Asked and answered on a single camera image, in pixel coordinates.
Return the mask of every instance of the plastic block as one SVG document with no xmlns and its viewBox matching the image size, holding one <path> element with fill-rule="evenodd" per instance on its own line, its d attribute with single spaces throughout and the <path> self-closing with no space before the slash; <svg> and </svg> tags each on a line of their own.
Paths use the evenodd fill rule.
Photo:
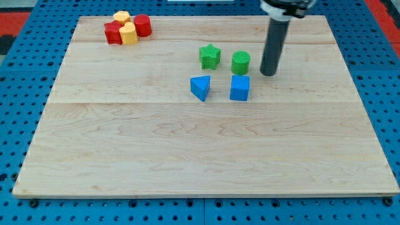
<svg viewBox="0 0 400 225">
<path fill-rule="evenodd" d="M 232 76 L 231 82 L 231 100 L 247 101 L 250 90 L 250 77 Z"/>
<path fill-rule="evenodd" d="M 133 23 L 136 26 L 137 35 L 139 37 L 147 37 L 151 34 L 151 23 L 150 17 L 146 14 L 139 14 L 133 19 Z"/>
<path fill-rule="evenodd" d="M 131 22 L 131 18 L 129 17 L 129 12 L 127 11 L 118 11 L 114 14 L 114 20 L 120 22 L 122 25 L 125 25 L 127 22 Z"/>
<path fill-rule="evenodd" d="M 236 75 L 244 75 L 249 71 L 250 55 L 245 51 L 237 51 L 232 55 L 231 71 Z"/>
<path fill-rule="evenodd" d="M 201 69 L 216 69 L 217 64 L 219 64 L 221 60 L 221 50 L 213 44 L 200 47 L 199 58 Z"/>
<path fill-rule="evenodd" d="M 210 91 L 210 76 L 192 77 L 190 91 L 200 100 L 205 101 Z"/>
<path fill-rule="evenodd" d="M 119 34 L 119 28 L 123 25 L 118 21 L 113 21 L 104 24 L 104 33 L 107 38 L 108 44 L 122 44 L 121 35 Z"/>
<path fill-rule="evenodd" d="M 119 28 L 119 33 L 123 44 L 136 44 L 139 41 L 135 25 L 132 22 L 127 22 L 125 26 Z"/>
</svg>

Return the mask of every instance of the green star block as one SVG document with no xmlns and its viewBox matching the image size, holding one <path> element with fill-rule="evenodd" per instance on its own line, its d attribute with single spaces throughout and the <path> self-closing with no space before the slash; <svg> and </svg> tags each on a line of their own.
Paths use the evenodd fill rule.
<svg viewBox="0 0 400 225">
<path fill-rule="evenodd" d="M 221 50 L 209 44 L 206 47 L 200 47 L 199 58 L 201 69 L 216 69 L 217 64 L 221 60 Z"/>
</svg>

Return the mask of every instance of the wooden board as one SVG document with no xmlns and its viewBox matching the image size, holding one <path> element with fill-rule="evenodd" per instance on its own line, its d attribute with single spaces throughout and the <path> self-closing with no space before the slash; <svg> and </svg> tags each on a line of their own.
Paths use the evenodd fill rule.
<svg viewBox="0 0 400 225">
<path fill-rule="evenodd" d="M 392 196 L 398 185 L 331 30 L 293 20 L 278 73 L 259 72 L 266 16 L 152 17 L 153 35 L 106 44 L 82 17 L 13 193 L 19 198 Z M 199 47 L 222 49 L 201 70 Z M 229 100 L 234 51 L 248 102 Z M 189 78 L 211 75 L 206 102 Z"/>
</svg>

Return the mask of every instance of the yellow block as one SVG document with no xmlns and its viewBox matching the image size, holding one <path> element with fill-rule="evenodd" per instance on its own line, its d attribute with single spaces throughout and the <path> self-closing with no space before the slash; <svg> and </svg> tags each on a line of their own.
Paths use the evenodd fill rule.
<svg viewBox="0 0 400 225">
<path fill-rule="evenodd" d="M 119 28 L 119 33 L 123 44 L 136 44 L 139 41 L 136 27 L 132 22 L 127 22 L 123 27 Z"/>
<path fill-rule="evenodd" d="M 129 12 L 127 11 L 118 11 L 114 14 L 114 20 L 120 22 L 121 24 L 125 24 L 126 22 L 131 22 L 131 18 L 129 17 Z"/>
</svg>

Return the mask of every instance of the blue block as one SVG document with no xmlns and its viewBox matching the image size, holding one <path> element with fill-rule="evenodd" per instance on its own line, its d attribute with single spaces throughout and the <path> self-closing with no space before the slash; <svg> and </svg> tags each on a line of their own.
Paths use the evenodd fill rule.
<svg viewBox="0 0 400 225">
<path fill-rule="evenodd" d="M 231 83 L 231 100 L 247 101 L 250 90 L 250 77 L 248 76 L 232 76 Z"/>
<path fill-rule="evenodd" d="M 190 91 L 200 100 L 205 101 L 210 91 L 210 76 L 192 77 Z"/>
</svg>

